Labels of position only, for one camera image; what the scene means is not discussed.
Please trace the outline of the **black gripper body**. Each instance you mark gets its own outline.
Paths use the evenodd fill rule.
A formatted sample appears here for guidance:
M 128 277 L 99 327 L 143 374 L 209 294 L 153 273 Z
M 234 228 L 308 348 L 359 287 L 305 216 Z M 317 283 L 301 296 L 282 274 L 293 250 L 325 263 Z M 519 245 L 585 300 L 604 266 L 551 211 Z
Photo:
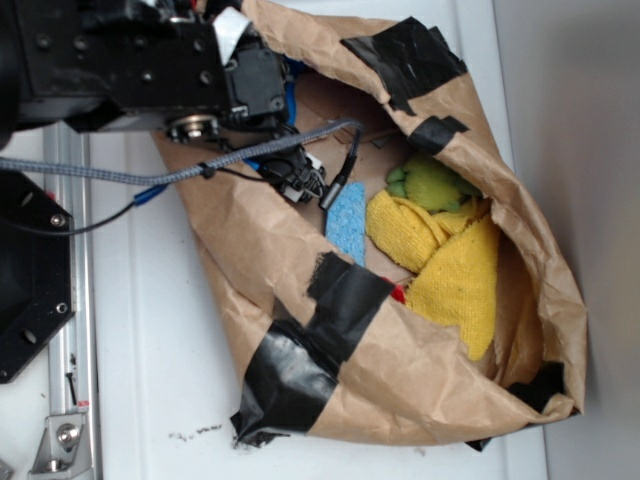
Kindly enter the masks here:
M 232 150 L 296 135 L 287 125 L 284 58 L 255 32 L 244 35 L 225 66 L 230 111 L 220 120 L 220 143 Z M 262 180 L 294 203 L 324 196 L 326 171 L 303 146 L 254 155 L 244 160 Z

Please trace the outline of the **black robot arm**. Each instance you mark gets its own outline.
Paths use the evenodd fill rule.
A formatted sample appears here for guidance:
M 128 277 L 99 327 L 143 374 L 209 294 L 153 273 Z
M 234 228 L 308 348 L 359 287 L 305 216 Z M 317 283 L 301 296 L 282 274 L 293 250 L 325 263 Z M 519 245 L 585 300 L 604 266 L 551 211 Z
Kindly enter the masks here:
M 63 122 L 160 131 L 243 160 L 293 201 L 322 197 L 322 164 L 290 120 L 284 58 L 231 1 L 5 1 L 1 140 Z

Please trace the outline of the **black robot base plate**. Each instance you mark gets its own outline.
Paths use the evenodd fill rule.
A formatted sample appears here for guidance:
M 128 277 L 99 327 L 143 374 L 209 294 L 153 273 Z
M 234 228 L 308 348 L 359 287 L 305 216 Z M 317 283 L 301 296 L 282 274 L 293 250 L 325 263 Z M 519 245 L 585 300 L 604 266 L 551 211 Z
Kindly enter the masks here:
M 74 314 L 72 217 L 20 172 L 1 172 L 1 383 L 14 381 Z

